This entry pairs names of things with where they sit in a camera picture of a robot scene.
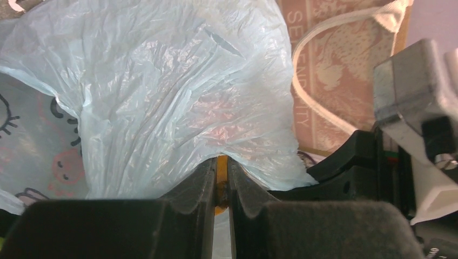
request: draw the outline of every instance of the cartoon face print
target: cartoon face print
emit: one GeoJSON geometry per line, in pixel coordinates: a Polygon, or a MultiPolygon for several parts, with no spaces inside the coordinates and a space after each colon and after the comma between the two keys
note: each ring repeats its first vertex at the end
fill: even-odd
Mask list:
{"type": "Polygon", "coordinates": [[[78,149],[65,151],[54,157],[52,163],[54,177],[65,185],[74,185],[84,176],[83,159],[78,149]]]}
{"type": "MultiPolygon", "coordinates": [[[[54,117],[56,117],[57,119],[63,119],[64,118],[64,111],[62,111],[62,109],[60,109],[60,107],[57,105],[56,98],[53,98],[51,100],[51,105],[49,106],[49,109],[50,109],[52,115],[54,115],[54,117]]],[[[76,134],[78,134],[78,120],[73,118],[70,115],[68,115],[68,117],[70,117],[70,119],[67,119],[67,123],[69,125],[75,125],[75,129],[73,131],[76,134]]],[[[80,143],[81,143],[81,138],[78,137],[74,141],[70,142],[70,145],[72,147],[75,147],[75,146],[79,145],[80,143]]]]}
{"type": "Polygon", "coordinates": [[[28,207],[37,201],[49,200],[46,195],[32,188],[25,188],[24,192],[18,193],[15,196],[24,202],[25,207],[28,207]]]}
{"type": "Polygon", "coordinates": [[[0,139],[2,138],[2,132],[6,135],[11,135],[11,128],[17,128],[17,125],[12,121],[19,119],[19,116],[12,116],[10,104],[0,94],[0,139]]]}

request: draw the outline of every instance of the pink patterned fabric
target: pink patterned fabric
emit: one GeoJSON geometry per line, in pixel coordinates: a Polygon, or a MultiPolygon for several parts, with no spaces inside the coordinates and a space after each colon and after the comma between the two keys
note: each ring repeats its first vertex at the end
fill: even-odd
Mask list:
{"type": "MultiPolygon", "coordinates": [[[[383,6],[391,0],[278,0],[292,48],[309,28],[342,13],[383,6]]],[[[392,53],[395,35],[367,19],[331,28],[303,49],[298,77],[304,89],[357,128],[374,124],[372,71],[392,53]]],[[[315,114],[293,92],[294,123],[301,147],[333,152],[349,137],[315,114]]]]}

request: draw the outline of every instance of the white cable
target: white cable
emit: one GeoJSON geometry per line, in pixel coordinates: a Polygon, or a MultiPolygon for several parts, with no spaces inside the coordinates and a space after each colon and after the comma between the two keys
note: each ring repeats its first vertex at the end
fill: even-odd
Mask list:
{"type": "Polygon", "coordinates": [[[302,88],[302,85],[300,84],[297,75],[297,67],[300,52],[313,37],[327,29],[346,23],[364,20],[371,17],[374,17],[375,20],[379,22],[380,25],[382,25],[388,31],[397,33],[399,27],[401,26],[401,22],[404,19],[404,13],[407,6],[408,0],[395,0],[383,7],[373,7],[364,10],[345,13],[342,15],[337,15],[313,26],[299,40],[299,43],[293,51],[293,88],[296,91],[299,98],[301,98],[302,101],[304,101],[319,116],[328,120],[344,132],[352,134],[355,130],[357,130],[355,126],[339,118],[337,115],[335,115],[334,113],[320,105],[304,90],[304,88],[302,88]]]}

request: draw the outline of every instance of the cartoon eye print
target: cartoon eye print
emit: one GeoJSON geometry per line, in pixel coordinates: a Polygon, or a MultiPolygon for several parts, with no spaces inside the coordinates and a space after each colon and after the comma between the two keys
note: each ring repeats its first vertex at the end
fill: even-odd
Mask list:
{"type": "Polygon", "coordinates": [[[11,135],[8,126],[17,128],[17,125],[12,121],[19,119],[19,116],[12,116],[10,105],[7,100],[0,94],[0,132],[4,132],[7,135],[11,135]]]}
{"type": "Polygon", "coordinates": [[[77,149],[58,154],[52,163],[54,177],[65,185],[74,185],[84,176],[83,160],[77,149]]]}
{"type": "MultiPolygon", "coordinates": [[[[50,105],[49,109],[51,110],[51,113],[52,113],[52,115],[54,115],[54,117],[56,117],[57,119],[62,119],[62,118],[64,118],[64,113],[60,112],[58,110],[58,107],[59,106],[57,105],[56,98],[53,98],[51,100],[51,105],[50,105]]],[[[74,118],[67,119],[67,123],[70,124],[70,125],[76,125],[75,129],[73,130],[73,132],[78,134],[78,120],[74,119],[74,118]]],[[[75,147],[79,143],[81,143],[81,138],[80,137],[78,137],[76,140],[70,142],[70,145],[72,147],[75,147]]]]}

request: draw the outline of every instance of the white plastic bag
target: white plastic bag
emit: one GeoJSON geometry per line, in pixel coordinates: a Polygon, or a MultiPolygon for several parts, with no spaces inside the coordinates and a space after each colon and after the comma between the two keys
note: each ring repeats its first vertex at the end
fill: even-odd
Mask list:
{"type": "Polygon", "coordinates": [[[86,197],[76,123],[55,98],[0,73],[1,208],[19,214],[37,200],[86,197]]]}
{"type": "Polygon", "coordinates": [[[270,189],[314,182],[274,0],[46,1],[0,33],[0,72],[78,119],[88,199],[159,197],[219,154],[270,189]]]}

